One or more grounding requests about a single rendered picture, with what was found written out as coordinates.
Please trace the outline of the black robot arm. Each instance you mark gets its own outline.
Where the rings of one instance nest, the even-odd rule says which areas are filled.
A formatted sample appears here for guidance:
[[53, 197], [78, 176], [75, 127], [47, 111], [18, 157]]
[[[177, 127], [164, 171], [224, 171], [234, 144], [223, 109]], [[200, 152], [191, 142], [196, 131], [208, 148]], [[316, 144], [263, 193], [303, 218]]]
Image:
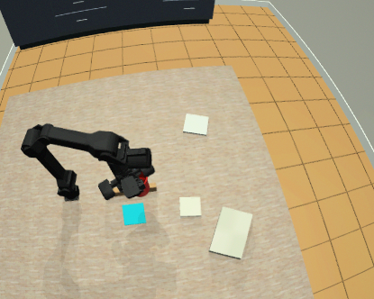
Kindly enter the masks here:
[[[121, 143], [121, 148], [119, 147]], [[56, 178], [57, 195], [64, 196], [65, 201], [78, 200], [79, 188], [75, 185], [77, 174], [73, 170], [65, 169], [54, 158], [47, 146], [52, 144], [76, 150], [83, 150], [97, 158], [106, 161], [114, 173], [121, 173], [127, 167], [136, 169], [151, 168], [151, 150], [149, 148], [131, 149], [129, 140], [112, 131], [95, 131], [84, 133], [54, 127], [52, 124], [36, 125], [27, 130], [21, 150], [29, 158], [36, 158]], [[124, 196], [132, 199], [140, 195], [145, 189], [142, 179], [133, 172], [127, 177], [118, 177], [118, 183]]]

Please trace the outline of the light wooden plank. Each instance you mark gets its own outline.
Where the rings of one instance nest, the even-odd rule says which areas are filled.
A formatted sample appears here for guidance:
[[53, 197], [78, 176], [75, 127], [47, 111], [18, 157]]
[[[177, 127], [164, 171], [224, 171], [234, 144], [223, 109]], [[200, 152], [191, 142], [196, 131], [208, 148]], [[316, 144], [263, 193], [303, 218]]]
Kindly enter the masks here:
[[[156, 184], [156, 182], [149, 183], [149, 185], [150, 185], [150, 191], [149, 192], [155, 192], [155, 191], [157, 191], [157, 184]], [[120, 191], [119, 191], [118, 188], [113, 188], [113, 190], [115, 192], [115, 196], [124, 195], [124, 193], [120, 193]]]

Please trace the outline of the red cup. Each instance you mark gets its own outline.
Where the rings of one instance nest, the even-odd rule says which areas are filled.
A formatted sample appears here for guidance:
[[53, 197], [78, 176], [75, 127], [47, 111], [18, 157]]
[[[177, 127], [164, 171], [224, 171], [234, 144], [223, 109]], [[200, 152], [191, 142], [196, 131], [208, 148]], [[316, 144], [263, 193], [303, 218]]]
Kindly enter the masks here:
[[138, 177], [143, 180], [143, 183], [144, 183], [144, 185], [145, 185], [146, 188], [143, 189], [143, 192], [140, 195], [137, 195], [137, 196], [143, 197], [143, 196], [145, 196], [145, 195], [147, 195], [149, 193], [149, 191], [150, 191], [150, 185], [149, 185], [149, 182], [148, 182], [148, 177], [146, 177], [145, 175], [143, 175], [142, 172], [141, 172], [140, 175], [138, 175]]

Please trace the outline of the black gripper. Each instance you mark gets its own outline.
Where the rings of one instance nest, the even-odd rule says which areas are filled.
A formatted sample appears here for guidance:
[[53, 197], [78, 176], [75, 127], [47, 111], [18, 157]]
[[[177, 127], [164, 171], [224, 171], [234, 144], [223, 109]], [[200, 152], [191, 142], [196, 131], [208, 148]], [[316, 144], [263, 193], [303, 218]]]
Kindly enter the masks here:
[[[111, 170], [112, 171], [112, 170]], [[112, 171], [113, 172], [113, 171]], [[137, 177], [138, 175], [143, 173], [146, 177], [150, 177], [154, 174], [155, 170], [153, 166], [151, 165], [151, 168], [145, 168], [145, 169], [136, 169], [136, 168], [126, 168], [121, 173], [114, 173], [115, 179], [111, 180], [111, 184], [109, 183], [108, 179], [98, 184], [98, 187], [103, 194], [105, 200], [109, 200], [113, 197], [115, 197], [115, 192], [113, 188], [117, 187], [120, 191], [120, 193], [123, 193], [122, 188], [120, 187], [118, 183], [118, 177], [127, 177], [129, 173], [133, 172]]]

